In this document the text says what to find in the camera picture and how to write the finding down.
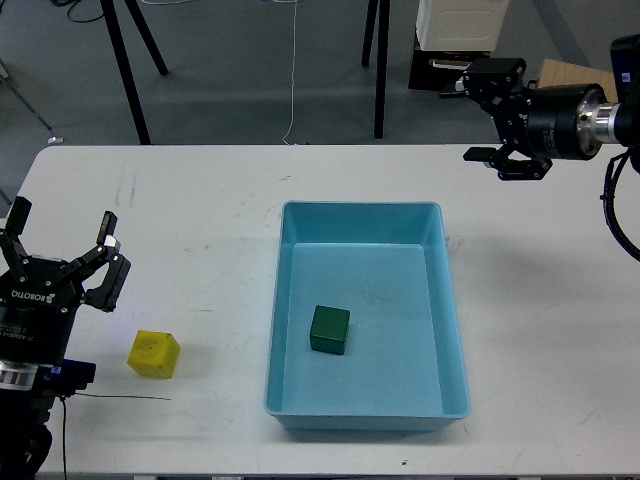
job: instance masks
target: wire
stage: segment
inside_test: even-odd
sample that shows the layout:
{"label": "wire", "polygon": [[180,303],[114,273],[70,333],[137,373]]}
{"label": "wire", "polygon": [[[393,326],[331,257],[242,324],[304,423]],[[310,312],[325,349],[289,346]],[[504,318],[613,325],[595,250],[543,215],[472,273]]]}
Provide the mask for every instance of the wire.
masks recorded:
{"label": "wire", "polygon": [[64,480],[67,480],[67,397],[60,395],[58,397],[62,402],[62,470],[64,471]]}
{"label": "wire", "polygon": [[298,1],[299,0],[273,0],[276,3],[293,3],[293,57],[291,60],[291,122],[289,122],[289,128],[287,129],[287,133],[282,137],[282,142],[285,145],[291,146],[289,142],[287,142],[287,137],[291,134],[291,129],[293,128],[293,119],[294,119],[294,90],[295,90],[295,77],[296,77],[296,21],[298,18]]}
{"label": "wire", "polygon": [[95,395],[92,393],[76,393],[81,397],[94,397],[94,398],[141,398],[144,400],[171,400],[165,397],[145,397],[141,395]]}
{"label": "wire", "polygon": [[[92,393],[77,393],[82,397],[96,397],[96,398],[142,398],[145,400],[171,400],[164,397],[145,397],[140,395],[95,395]],[[58,398],[62,403],[62,470],[64,472],[64,480],[67,480],[67,397],[59,395]]]}
{"label": "wire", "polygon": [[104,14],[102,15],[98,15],[97,17],[94,18],[89,18],[87,20],[77,20],[75,18],[73,18],[71,16],[71,12],[73,11],[74,8],[76,8],[78,5],[80,5],[80,2],[82,2],[82,0],[51,0],[51,4],[55,7],[67,7],[69,6],[69,10],[67,10],[67,18],[69,20],[71,20],[74,23],[91,23],[91,22],[95,22],[97,20],[100,20],[101,18],[104,17]]}
{"label": "wire", "polygon": [[[613,238],[616,239],[620,246],[629,255],[640,262],[640,249],[636,247],[636,245],[631,240],[629,240],[629,237],[627,237],[627,235],[622,230],[622,227],[620,227],[620,224],[618,223],[618,219],[616,217],[614,205],[615,191],[618,184],[618,179],[620,178],[622,169],[627,164],[627,161],[633,153],[633,149],[629,148],[623,154],[613,157],[609,161],[609,165],[607,166],[607,173],[605,174],[604,179],[604,189],[602,195],[600,196],[600,200],[602,200],[604,217],[607,225],[609,226],[609,230],[611,230]],[[620,163],[614,171],[614,167],[617,161],[620,161]]]}

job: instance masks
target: blue plastic bin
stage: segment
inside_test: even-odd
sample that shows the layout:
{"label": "blue plastic bin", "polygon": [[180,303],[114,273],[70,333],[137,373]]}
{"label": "blue plastic bin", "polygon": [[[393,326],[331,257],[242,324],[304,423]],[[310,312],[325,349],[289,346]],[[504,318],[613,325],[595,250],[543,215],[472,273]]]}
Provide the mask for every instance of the blue plastic bin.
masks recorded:
{"label": "blue plastic bin", "polygon": [[[344,355],[311,349],[316,305],[351,312]],[[265,405],[294,429],[432,431],[469,414],[439,205],[284,206]]]}

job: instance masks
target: white cable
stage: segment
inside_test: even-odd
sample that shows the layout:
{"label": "white cable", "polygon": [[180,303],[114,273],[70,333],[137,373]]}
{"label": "white cable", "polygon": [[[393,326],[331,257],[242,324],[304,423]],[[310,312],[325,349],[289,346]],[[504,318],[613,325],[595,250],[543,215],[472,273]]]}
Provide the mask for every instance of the white cable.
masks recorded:
{"label": "white cable", "polygon": [[150,2],[149,0],[140,0],[140,1],[147,5],[178,5],[179,3],[193,2],[193,0],[174,0],[172,2]]}
{"label": "white cable", "polygon": [[282,137],[282,141],[285,145],[291,146],[289,142],[287,142],[287,137],[291,134],[291,129],[293,128],[293,111],[294,111],[294,100],[293,100],[293,91],[295,87],[295,74],[296,74],[296,20],[298,18],[298,1],[299,0],[273,0],[276,3],[293,3],[293,57],[291,60],[291,122],[289,123],[289,129],[287,133],[285,133],[284,137]]}

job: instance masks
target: white box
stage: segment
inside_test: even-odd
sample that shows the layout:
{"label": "white box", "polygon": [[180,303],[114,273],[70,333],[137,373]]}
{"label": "white box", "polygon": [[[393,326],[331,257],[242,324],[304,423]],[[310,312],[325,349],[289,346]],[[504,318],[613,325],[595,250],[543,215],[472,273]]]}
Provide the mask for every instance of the white box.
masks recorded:
{"label": "white box", "polygon": [[491,52],[508,6],[509,0],[420,0],[420,50]]}

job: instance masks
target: robotic arm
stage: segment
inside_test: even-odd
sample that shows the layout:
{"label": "robotic arm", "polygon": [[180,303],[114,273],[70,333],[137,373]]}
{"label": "robotic arm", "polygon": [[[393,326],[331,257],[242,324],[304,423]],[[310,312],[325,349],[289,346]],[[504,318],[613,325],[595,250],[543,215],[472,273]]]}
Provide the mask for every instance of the robotic arm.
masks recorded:
{"label": "robotic arm", "polygon": [[[614,209],[626,162],[640,173],[640,35],[615,40],[611,59],[620,103],[608,103],[598,84],[525,87],[526,63],[520,58],[474,61],[458,85],[491,115],[502,146],[470,148],[464,159],[496,169],[501,180],[541,180],[552,158],[590,160],[604,143],[628,147],[611,159],[601,200],[614,238],[640,261],[640,249],[622,231]],[[511,159],[515,151],[528,159]]]}
{"label": "robotic arm", "polygon": [[[105,212],[97,245],[71,262],[28,255],[20,243],[31,203],[17,197],[0,247],[9,271],[0,276],[0,480],[32,478],[51,446],[45,423],[56,397],[94,379],[95,365],[64,359],[76,312],[87,304],[115,309],[131,263],[113,237],[116,216]],[[102,284],[82,282],[108,265]]]}

